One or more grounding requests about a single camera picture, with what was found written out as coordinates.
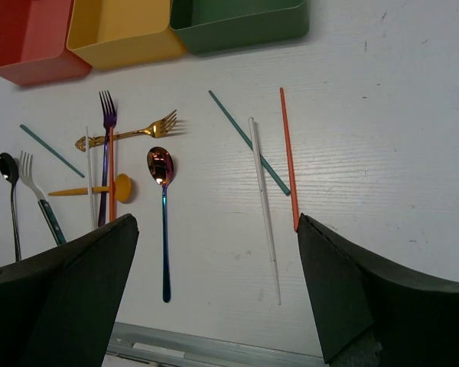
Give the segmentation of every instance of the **silver fork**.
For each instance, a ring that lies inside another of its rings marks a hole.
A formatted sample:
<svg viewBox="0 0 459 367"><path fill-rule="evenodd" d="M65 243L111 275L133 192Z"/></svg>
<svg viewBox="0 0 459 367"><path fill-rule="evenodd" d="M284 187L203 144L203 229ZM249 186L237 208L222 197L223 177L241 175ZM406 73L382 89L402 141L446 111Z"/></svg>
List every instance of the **silver fork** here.
<svg viewBox="0 0 459 367"><path fill-rule="evenodd" d="M57 245L64 245L67 243L67 240L64 238L63 232L61 232L60 225L54 216L51 205L46 201L44 194L39 190L34 181L32 180L32 154L21 151L21 158L19 160L19 170L18 176L21 178L21 181L25 186L29 187L37 197L37 203L41 208L46 223L53 233L54 241Z"/></svg>

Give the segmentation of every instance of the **chopstick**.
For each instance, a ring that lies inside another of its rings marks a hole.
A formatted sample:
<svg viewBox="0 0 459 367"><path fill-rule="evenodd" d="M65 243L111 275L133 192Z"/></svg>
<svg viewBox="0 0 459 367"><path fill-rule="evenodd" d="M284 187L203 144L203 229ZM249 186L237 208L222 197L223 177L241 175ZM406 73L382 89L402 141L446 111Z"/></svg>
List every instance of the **chopstick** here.
<svg viewBox="0 0 459 367"><path fill-rule="evenodd" d="M291 184L292 220L294 222L294 231L297 232L299 224L298 193L296 192L296 179L294 175L294 162L292 160L291 138L289 137L288 110L285 107L284 88L281 87L280 91L282 120L284 121L285 151L287 152L288 156L289 181Z"/></svg>
<svg viewBox="0 0 459 367"><path fill-rule="evenodd" d="M114 178L114 128L109 131L109 221L116 219L116 185Z"/></svg>
<svg viewBox="0 0 459 367"><path fill-rule="evenodd" d="M252 136L253 142L253 158L255 159L255 167L257 170L257 180L259 181L260 188L260 200L262 201L262 211L263 218L265 222L265 231L267 233L267 244L269 245L269 254L270 254L270 263L272 266L272 274L274 276L275 284L275 295L277 296L278 304L281 304L281 290L278 285L278 272L277 272L277 261L275 260L275 245L274 245L274 236L272 234L272 227L270 223L270 211L269 211L269 201L267 199L267 190L265 189L265 184L263 182L263 169L262 162L260 160L260 147L259 147L259 137L256 132L255 120L253 117L248 119L250 126L250 135Z"/></svg>
<svg viewBox="0 0 459 367"><path fill-rule="evenodd" d="M218 100L218 98L214 95L213 91L210 90L209 94L211 97L213 97L214 102L218 105L218 107L223 111L224 115L228 118L229 122L231 122L231 125L238 131L238 134L243 138L245 143L249 146L250 149L252 148L252 142L250 139L248 139L248 136L243 132L243 130L238 126L236 123L235 119L230 115L230 113L226 110L226 108L223 106L223 104ZM285 195L289 195L291 191L287 186L285 186L285 183L282 182L281 178L277 175L277 173L270 167L270 164L268 161L260 155L260 160L262 161L262 166L265 167L265 169L270 173L274 181L278 184L278 186L281 188L282 192Z"/></svg>
<svg viewBox="0 0 459 367"><path fill-rule="evenodd" d="M85 127L85 141L89 141L89 128ZM96 229L96 223L95 223L95 209L93 205L93 192L92 192L92 164L90 163L90 146L86 146L86 162L88 165L88 177L89 177L89 187L88 187L88 193L89 193L89 201L90 201L90 218L92 220L92 230L94 231Z"/></svg>
<svg viewBox="0 0 459 367"><path fill-rule="evenodd" d="M45 147L54 157L58 158L60 161L65 163L73 172L78 174L80 177L84 178L85 175L82 174L79 170L77 170L70 162L68 162L66 159L61 157L57 151L55 151L52 147L50 147L43 139L39 138L35 133L33 133L26 125L20 125L20 128L24 130L26 133L29 134L35 141L37 141L39 144L41 144L43 147Z"/></svg>

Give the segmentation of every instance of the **fork tines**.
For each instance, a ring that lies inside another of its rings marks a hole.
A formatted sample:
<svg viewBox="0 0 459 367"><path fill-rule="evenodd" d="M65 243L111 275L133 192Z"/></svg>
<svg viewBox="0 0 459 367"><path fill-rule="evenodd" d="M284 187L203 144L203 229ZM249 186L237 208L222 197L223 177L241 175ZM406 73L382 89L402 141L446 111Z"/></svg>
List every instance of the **fork tines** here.
<svg viewBox="0 0 459 367"><path fill-rule="evenodd" d="M110 92L108 90L104 90L99 92L99 96L104 116L117 116L116 106L114 106Z"/></svg>
<svg viewBox="0 0 459 367"><path fill-rule="evenodd" d="M19 158L19 176L21 177L32 177L32 154L21 151L21 157Z"/></svg>
<svg viewBox="0 0 459 367"><path fill-rule="evenodd" d="M177 110L175 109L171 114L165 117L161 123L161 131L169 132L177 124Z"/></svg>

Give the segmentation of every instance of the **silver spoon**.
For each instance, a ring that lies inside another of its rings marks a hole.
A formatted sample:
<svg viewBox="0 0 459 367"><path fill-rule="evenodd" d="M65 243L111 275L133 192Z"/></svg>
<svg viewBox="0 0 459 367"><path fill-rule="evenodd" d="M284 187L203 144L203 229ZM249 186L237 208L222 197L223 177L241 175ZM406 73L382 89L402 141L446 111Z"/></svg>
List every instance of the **silver spoon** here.
<svg viewBox="0 0 459 367"><path fill-rule="evenodd" d="M17 218L15 216L15 185L18 181L18 166L15 159L9 153L0 154L0 172L2 176L12 185L10 190L10 206L12 210L12 222L14 224L15 261L22 260L21 245L18 241Z"/></svg>

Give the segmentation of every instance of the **orange chopstick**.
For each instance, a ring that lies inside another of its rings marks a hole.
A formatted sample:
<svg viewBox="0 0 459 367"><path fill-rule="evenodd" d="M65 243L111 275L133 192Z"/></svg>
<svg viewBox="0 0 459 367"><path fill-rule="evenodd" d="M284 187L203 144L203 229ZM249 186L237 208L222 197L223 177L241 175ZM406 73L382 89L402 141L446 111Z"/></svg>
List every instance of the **orange chopstick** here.
<svg viewBox="0 0 459 367"><path fill-rule="evenodd" d="M291 181L292 219L294 231L298 231L299 208L298 194L296 193L296 179L294 176L294 163L292 162L291 139L289 138L288 110L285 108L284 88L281 87L282 119L284 120L285 150L288 155L289 180Z"/></svg>
<svg viewBox="0 0 459 367"><path fill-rule="evenodd" d="M116 186L114 184L114 128L109 132L109 221L116 219Z"/></svg>

